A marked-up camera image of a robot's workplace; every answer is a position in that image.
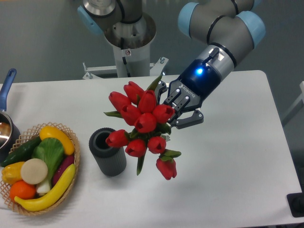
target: artificial flower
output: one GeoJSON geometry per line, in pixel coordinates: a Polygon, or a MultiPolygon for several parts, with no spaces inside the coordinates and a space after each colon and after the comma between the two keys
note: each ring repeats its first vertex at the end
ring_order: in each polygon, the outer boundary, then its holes
{"type": "Polygon", "coordinates": [[[156,117],[156,120],[160,124],[166,123],[174,113],[174,109],[166,104],[160,104],[156,106],[152,114],[156,117]]]}
{"type": "Polygon", "coordinates": [[[144,113],[135,121],[134,126],[140,133],[148,133],[156,128],[156,118],[151,113],[144,113]]]}
{"type": "Polygon", "coordinates": [[[151,113],[156,107],[156,97],[153,90],[144,91],[138,103],[138,108],[142,113],[151,113]]]}
{"type": "Polygon", "coordinates": [[[160,136],[155,136],[149,139],[148,149],[152,153],[163,153],[166,149],[166,140],[160,136]]]}
{"type": "Polygon", "coordinates": [[[126,131],[124,129],[112,132],[106,138],[105,142],[111,147],[126,146],[128,145],[129,140],[125,137],[125,132],[126,131]]]}
{"type": "Polygon", "coordinates": [[[115,91],[110,93],[109,100],[118,112],[120,112],[122,107],[124,107],[125,105],[131,104],[131,100],[127,96],[115,91]]]}
{"type": "Polygon", "coordinates": [[[137,104],[137,95],[141,98],[143,96],[143,89],[140,88],[135,82],[129,82],[129,84],[123,87],[128,98],[130,98],[133,104],[137,104]]]}
{"type": "Polygon", "coordinates": [[[156,167],[162,173],[166,180],[170,180],[172,177],[175,178],[177,175],[176,163],[174,159],[173,162],[171,162],[170,160],[163,161],[159,158],[156,161],[156,167]]]}
{"type": "Polygon", "coordinates": [[[134,126],[135,121],[142,115],[141,111],[132,104],[122,107],[120,114],[130,126],[134,126]]]}
{"type": "Polygon", "coordinates": [[[142,157],[147,151],[146,143],[142,139],[135,139],[129,142],[125,152],[132,157],[142,157]]]}

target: bok choy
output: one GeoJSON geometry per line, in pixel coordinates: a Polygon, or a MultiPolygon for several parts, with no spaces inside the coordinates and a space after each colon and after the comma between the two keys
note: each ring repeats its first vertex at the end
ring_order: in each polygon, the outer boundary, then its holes
{"type": "Polygon", "coordinates": [[[52,177],[64,158],[63,145],[58,139],[46,138],[35,148],[32,158],[41,159],[47,165],[47,177],[36,186],[37,193],[44,195],[51,190],[52,177]]]}

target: gray cylindrical vase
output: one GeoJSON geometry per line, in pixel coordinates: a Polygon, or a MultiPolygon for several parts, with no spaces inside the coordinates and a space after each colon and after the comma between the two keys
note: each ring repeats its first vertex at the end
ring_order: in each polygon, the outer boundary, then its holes
{"type": "Polygon", "coordinates": [[[107,176],[116,176],[124,171],[127,160],[124,148],[110,147],[105,142],[112,128],[101,128],[95,131],[89,141],[90,151],[93,154],[100,170],[107,176]]]}

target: white tabletop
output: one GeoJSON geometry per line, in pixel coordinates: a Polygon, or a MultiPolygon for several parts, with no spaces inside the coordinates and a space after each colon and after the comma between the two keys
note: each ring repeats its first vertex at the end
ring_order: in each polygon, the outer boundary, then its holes
{"type": "Polygon", "coordinates": [[[304,221],[292,217],[287,203],[286,195],[301,188],[261,71],[231,73],[203,103],[203,124],[173,128],[167,148],[182,152],[175,179],[162,177],[152,153],[139,176],[137,159],[128,155],[122,174],[103,175],[88,148],[90,136],[103,127],[132,129],[104,115],[114,110],[110,92],[123,93],[129,80],[146,88],[154,78],[13,84],[7,114],[14,124],[20,131],[48,122],[70,127],[80,141],[81,166],[70,197],[56,210],[29,218],[3,202],[0,226],[222,228],[304,221]]]}

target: woven basket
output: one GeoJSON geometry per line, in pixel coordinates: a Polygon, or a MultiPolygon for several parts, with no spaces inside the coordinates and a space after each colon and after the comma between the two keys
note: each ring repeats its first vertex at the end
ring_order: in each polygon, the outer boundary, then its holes
{"type": "Polygon", "coordinates": [[[28,129],[26,132],[24,132],[22,135],[19,136],[19,139],[16,140],[16,143],[13,145],[13,147],[11,148],[10,152],[14,151],[17,147],[19,147],[20,145],[22,145],[23,143],[25,143],[26,141],[28,141],[29,139],[31,139],[32,137],[37,137],[39,136],[39,132],[40,130],[44,127],[44,126],[54,126],[60,130],[62,130],[73,142],[74,146],[75,146],[75,160],[74,160],[74,164],[76,166],[76,173],[74,175],[74,178],[70,184],[70,186],[68,187],[68,189],[66,190],[66,192],[63,194],[63,196],[51,207],[44,209],[44,210],[40,210],[40,211],[36,211],[36,212],[32,212],[32,211],[28,211],[25,210],[22,206],[20,206],[17,203],[14,203],[10,200],[10,185],[7,183],[4,183],[2,180],[0,182],[0,194],[2,195],[2,198],[4,199],[4,203],[14,212],[18,212],[21,215],[26,215],[26,216],[35,216],[35,215],[41,215],[44,214],[48,211],[53,210],[54,208],[56,208],[60,203],[62,203],[65,198],[68,196],[68,194],[70,193],[72,187],[74,186],[75,183],[75,179],[78,173],[78,167],[79,167],[79,162],[80,162],[80,151],[79,151],[79,141],[78,138],[76,137],[75,133],[73,133],[73,131],[64,126],[63,124],[60,123],[43,123],[43,124],[38,124],[37,126],[34,126],[31,129],[28,129]]]}

